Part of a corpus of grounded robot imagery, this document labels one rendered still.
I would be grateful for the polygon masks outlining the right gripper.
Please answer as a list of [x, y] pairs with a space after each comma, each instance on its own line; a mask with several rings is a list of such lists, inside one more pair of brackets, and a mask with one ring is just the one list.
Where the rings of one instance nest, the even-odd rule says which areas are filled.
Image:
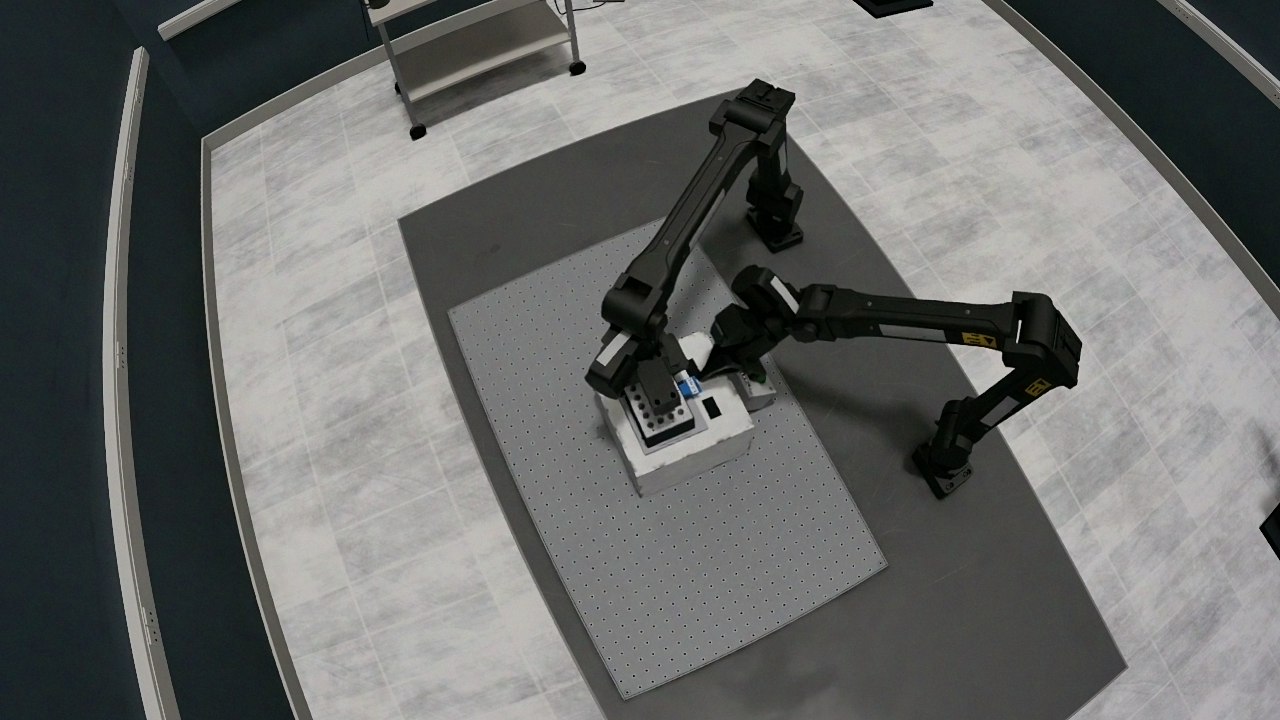
[[[678, 341], [676, 340], [675, 334], [673, 333], [666, 334], [666, 331], [662, 331], [660, 340], [662, 340], [663, 345], [666, 346], [666, 350], [667, 350], [667, 352], [669, 355], [669, 370], [668, 370], [669, 374], [676, 375], [680, 372], [684, 372], [684, 370], [689, 369], [689, 360], [685, 356], [684, 350], [678, 345]], [[658, 343], [657, 343], [657, 348], [658, 348]], [[644, 360], [652, 357], [657, 352], [657, 348], [648, 357], [635, 359], [635, 360], [636, 361], [644, 361]]]

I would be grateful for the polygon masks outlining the grey rectangular work mat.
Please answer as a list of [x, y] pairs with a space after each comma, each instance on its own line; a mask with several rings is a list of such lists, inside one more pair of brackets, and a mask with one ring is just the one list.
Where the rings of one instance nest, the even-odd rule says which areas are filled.
[[623, 700], [888, 566], [768, 352], [748, 454], [640, 498], [588, 374], [602, 300], [666, 217], [447, 310], [547, 552]]

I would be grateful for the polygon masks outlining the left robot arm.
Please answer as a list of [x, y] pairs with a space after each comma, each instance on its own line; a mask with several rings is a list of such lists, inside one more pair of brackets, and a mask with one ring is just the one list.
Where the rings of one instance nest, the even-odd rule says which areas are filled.
[[1012, 291], [1012, 302], [965, 304], [863, 293], [826, 283], [797, 291], [769, 266], [756, 264], [744, 266], [731, 290], [748, 309], [728, 304], [716, 314], [710, 334], [721, 346], [736, 343], [753, 363], [778, 345], [764, 327], [776, 340], [792, 334], [803, 343], [878, 336], [1002, 352], [1004, 365], [1015, 369], [977, 400], [966, 396], [945, 404], [940, 421], [934, 420], [937, 434], [916, 447], [941, 495], [972, 477], [969, 454], [986, 433], [1051, 389], [1078, 386], [1082, 340], [1046, 293]]

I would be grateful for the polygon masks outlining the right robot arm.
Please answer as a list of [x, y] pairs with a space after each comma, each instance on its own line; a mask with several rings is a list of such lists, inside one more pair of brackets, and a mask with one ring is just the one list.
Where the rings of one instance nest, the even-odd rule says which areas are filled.
[[[689, 254], [753, 158], [756, 156], [758, 167], [749, 178], [746, 201], [753, 205], [748, 208], [749, 220], [773, 251], [803, 240], [795, 217], [804, 191], [791, 182], [787, 167], [785, 117], [795, 100], [796, 94], [756, 78], [733, 101], [724, 99], [710, 117], [710, 135], [721, 132], [716, 145], [652, 242], [602, 301], [602, 318], [611, 327], [584, 377], [593, 389], [617, 400], [628, 382], [640, 383], [655, 416], [681, 406], [668, 372], [669, 355], [660, 340], [668, 324], [667, 301]], [[635, 360], [648, 357], [655, 348], [652, 357]]]

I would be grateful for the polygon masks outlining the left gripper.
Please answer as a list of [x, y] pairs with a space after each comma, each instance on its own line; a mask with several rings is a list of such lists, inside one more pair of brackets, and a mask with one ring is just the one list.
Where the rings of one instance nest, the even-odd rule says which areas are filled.
[[698, 374], [698, 380], [709, 380], [717, 375], [739, 372], [748, 374], [750, 380], [756, 380], [767, 374], [760, 359], [756, 359], [756, 361], [753, 363], [742, 357], [742, 354], [736, 343], [721, 346], [714, 342], [710, 348], [710, 354], [707, 357], [707, 363], [701, 366], [701, 372]]

